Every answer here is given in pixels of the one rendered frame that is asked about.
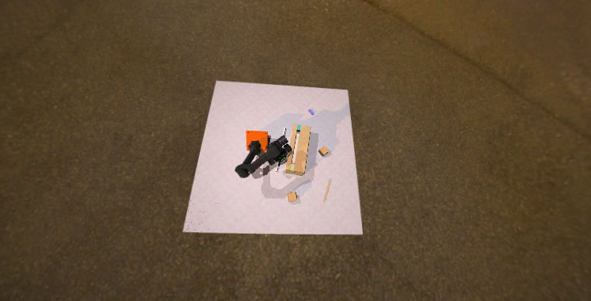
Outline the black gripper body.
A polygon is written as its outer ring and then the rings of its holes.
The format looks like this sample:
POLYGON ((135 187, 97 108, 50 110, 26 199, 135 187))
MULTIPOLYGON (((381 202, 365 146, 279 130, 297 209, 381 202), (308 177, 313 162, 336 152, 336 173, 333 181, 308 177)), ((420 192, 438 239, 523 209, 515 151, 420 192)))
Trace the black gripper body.
POLYGON ((280 154, 279 156, 275 157, 275 158, 271 158, 271 159, 269 159, 269 160, 268 160, 268 163, 269 163, 269 164, 272 166, 272 165, 273 165, 273 164, 274 164, 274 163, 275 163, 275 162, 278 160, 278 158, 279 158, 279 157, 280 157, 282 154, 285 154, 285 153, 287 153, 287 152, 290 152, 290 151, 292 151, 292 148, 291 148, 291 147, 288 145, 288 143, 287 143, 287 144, 285 144, 285 145, 284 145, 284 147, 283 147, 283 150, 282 150, 281 154, 280 154))

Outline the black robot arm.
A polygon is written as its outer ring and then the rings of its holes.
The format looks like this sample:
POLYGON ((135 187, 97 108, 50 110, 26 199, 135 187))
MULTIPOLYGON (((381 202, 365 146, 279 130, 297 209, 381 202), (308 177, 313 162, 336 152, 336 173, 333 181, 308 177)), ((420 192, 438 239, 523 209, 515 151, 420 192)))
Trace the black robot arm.
POLYGON ((248 177, 269 159, 279 156, 283 150, 282 146, 286 143, 288 143, 288 140, 284 135, 282 135, 279 139, 265 147, 267 150, 266 153, 264 153, 260 158, 258 158, 254 162, 252 162, 254 160, 254 157, 257 154, 261 153, 261 149, 259 140, 251 141, 250 145, 248 146, 250 149, 249 154, 247 155, 246 159, 242 164, 235 167, 234 171, 237 173, 237 175, 240 176, 240 178, 248 177))

